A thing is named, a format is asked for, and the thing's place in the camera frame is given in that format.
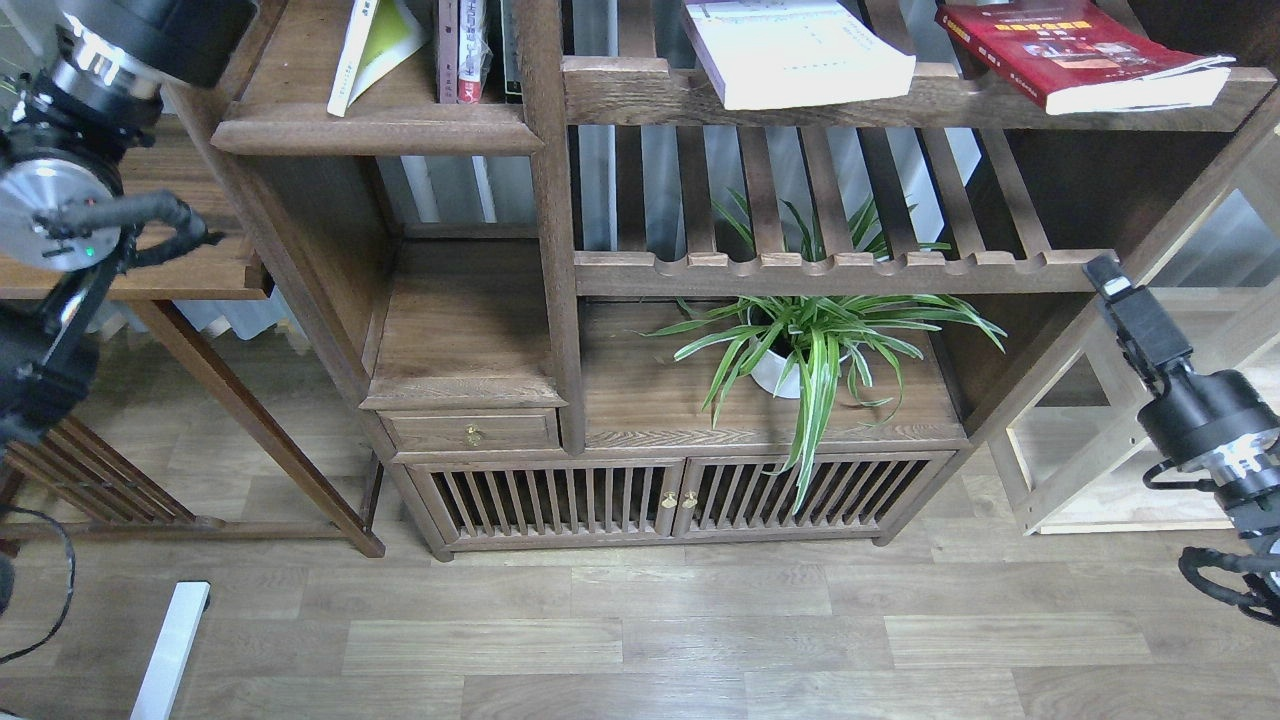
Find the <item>potted plant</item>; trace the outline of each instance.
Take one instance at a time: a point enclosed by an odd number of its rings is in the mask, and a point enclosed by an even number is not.
[[[745,210],[745,201],[735,195]],[[795,208],[787,204],[804,233],[803,243],[813,251],[820,251],[822,241],[817,233],[800,220]],[[867,208],[872,219],[867,220]],[[744,240],[751,242],[750,229],[740,220],[718,208],[731,224],[737,228]],[[870,200],[850,219],[855,247],[883,246],[883,231],[873,231],[877,224],[874,206]],[[868,356],[879,356],[893,369],[897,382],[897,398],[893,411],[881,423],[892,418],[902,402],[902,359],[922,360],[924,354],[919,347],[897,337],[895,331],[936,332],[942,329],[938,323],[960,323],[982,331],[991,342],[1004,350],[1000,342],[1005,332],[983,319],[978,311],[957,297],[948,295],[858,295],[838,297],[739,297],[733,302],[696,314],[684,301],[681,307],[691,319],[646,333],[653,337],[672,336],[704,328],[713,323],[735,319],[736,324],[716,329],[709,334],[685,345],[676,351],[677,361],[690,355],[723,345],[724,352],[712,377],[710,389],[703,401],[703,410],[712,410],[712,427],[719,420],[722,401],[728,396],[735,382],[751,374],[767,391],[782,395],[787,377],[795,374],[799,386],[800,407],[796,414],[795,437],[786,462],[778,473],[795,468],[796,500],[792,512],[808,493],[813,475],[814,455],[818,443],[827,429],[831,410],[840,389],[841,366],[850,360],[845,386],[855,402],[874,407],[893,401],[893,398],[868,400],[859,388],[872,388]],[[758,369],[773,364],[781,369],[764,378]]]

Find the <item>drawer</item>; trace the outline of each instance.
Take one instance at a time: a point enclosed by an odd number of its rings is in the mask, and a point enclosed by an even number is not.
[[[556,411],[547,407],[378,414],[397,452],[475,452],[559,447]]]

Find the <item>slatted cabinet door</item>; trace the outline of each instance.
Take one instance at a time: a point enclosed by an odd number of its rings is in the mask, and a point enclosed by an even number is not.
[[[572,547],[671,537],[684,460],[411,465],[449,550]]]
[[[800,511],[781,457],[695,457],[685,469],[672,536],[750,541],[878,537],[878,521],[951,457],[941,452],[819,455]]]

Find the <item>bookshelf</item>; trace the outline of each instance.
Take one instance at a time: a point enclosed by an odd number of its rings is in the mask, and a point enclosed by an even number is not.
[[[874,507],[822,537],[884,543],[977,446],[1034,404],[1084,342],[1092,315],[1079,266],[1114,252],[1147,279],[1280,119],[1280,8],[1106,5],[1169,45],[1239,55],[1220,100],[1196,110],[1051,118],[992,77],[920,63],[901,99],[726,113],[698,70],[652,56],[648,0],[620,8],[621,58],[566,55],[561,4],[520,0],[524,105],[440,106],[431,69],[410,61],[338,119],[324,114],[324,101],[347,4],[264,0],[257,50],[242,53],[256,68],[252,79],[180,94],[177,105],[337,387],[365,410],[371,445],[440,559],[486,547],[813,537],[797,529],[803,523],[764,516],[732,533],[676,532],[680,518],[709,516],[698,496],[710,486],[699,483],[745,477],[776,457],[792,416],[744,382],[732,420],[712,430],[698,413],[705,365],[672,366],[671,347],[635,331],[668,322],[677,296],[965,296],[1010,332],[1007,354],[963,331],[942,333],[927,361],[910,368],[899,416],[868,428],[868,410],[841,407],[822,448],[833,507],[864,500]],[[864,6],[881,37],[910,50],[896,1]],[[616,251],[586,251],[576,237],[570,135],[584,124],[618,128],[618,223],[627,232]],[[623,160],[643,156],[639,128],[650,124],[675,126],[681,149],[687,237],[678,255],[632,232],[645,227],[635,195],[644,168]],[[763,238],[758,255],[718,245],[700,161],[708,124],[736,128]],[[836,169],[824,129],[858,128],[890,260],[833,243],[828,258],[809,263],[782,246],[764,127],[797,128],[827,227],[847,209],[829,191]],[[918,251],[884,138],[890,127],[918,128],[956,250]],[[970,179],[956,170],[942,128],[978,128],[983,160]],[[529,155],[535,238],[467,228],[454,238],[406,238],[388,220],[369,159],[396,154]],[[867,478],[881,484],[865,486]],[[781,492],[764,482],[750,492],[767,486]],[[666,506],[666,493],[678,509]],[[732,501],[756,507],[778,497]],[[556,532],[532,532],[535,511],[554,516]]]

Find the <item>book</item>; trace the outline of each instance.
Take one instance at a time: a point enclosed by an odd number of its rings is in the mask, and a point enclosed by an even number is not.
[[[1212,105],[1235,60],[1170,50],[1088,0],[943,5],[936,19],[1050,115]]]
[[[344,117],[356,97],[425,44],[426,32],[404,0],[356,0],[329,94],[329,114]]]
[[[915,72],[836,0],[685,0],[681,19],[727,110],[896,97]]]
[[[520,77],[520,53],[516,46],[515,0],[500,0],[502,19],[502,90],[508,102],[520,102],[522,90]]]
[[[458,102],[475,104],[493,60],[485,38],[488,8],[485,0],[460,0],[458,9]]]
[[[435,19],[436,102],[458,101],[458,0],[439,0]]]

